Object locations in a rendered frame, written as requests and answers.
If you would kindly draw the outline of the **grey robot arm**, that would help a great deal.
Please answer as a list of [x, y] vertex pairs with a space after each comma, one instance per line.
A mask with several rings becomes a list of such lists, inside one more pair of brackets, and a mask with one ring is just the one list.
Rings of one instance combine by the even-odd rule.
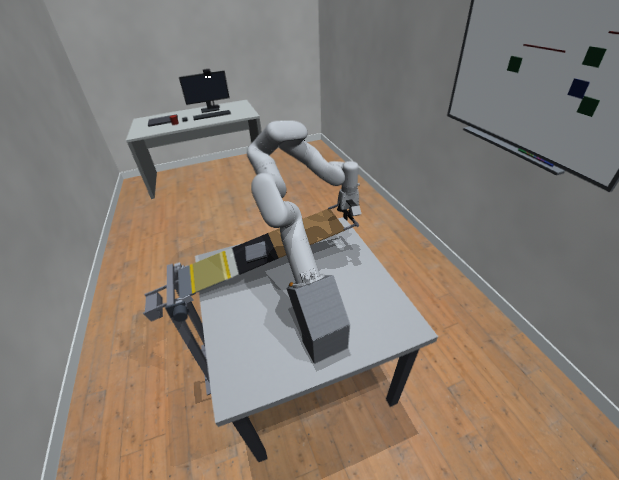
[[357, 191], [357, 184], [360, 185], [356, 162], [331, 161], [330, 165], [315, 147], [304, 141], [307, 135], [306, 127], [300, 122], [273, 121], [247, 149], [247, 157], [256, 173], [251, 184], [253, 197], [266, 224], [280, 228], [281, 240], [295, 279], [292, 284], [294, 288], [316, 282], [325, 275], [319, 273], [300, 209], [294, 203], [282, 200], [286, 195], [286, 185], [269, 155], [279, 147], [328, 184], [342, 185], [341, 189], [346, 193]]

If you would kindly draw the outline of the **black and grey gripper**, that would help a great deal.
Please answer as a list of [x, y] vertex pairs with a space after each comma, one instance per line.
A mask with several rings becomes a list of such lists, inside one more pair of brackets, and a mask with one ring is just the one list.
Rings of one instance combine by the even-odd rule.
[[[348, 214], [347, 214], [347, 209], [348, 212], [350, 213], [350, 205], [346, 202], [346, 200], [353, 200], [357, 205], [359, 205], [359, 191], [357, 188], [357, 191], [353, 192], [353, 193], [346, 193], [344, 191], [342, 191], [342, 189], [340, 189], [339, 191], [339, 195], [338, 195], [338, 208], [337, 211], [339, 212], [343, 212], [343, 218], [347, 221], [348, 220]], [[351, 213], [350, 213], [351, 214]]]

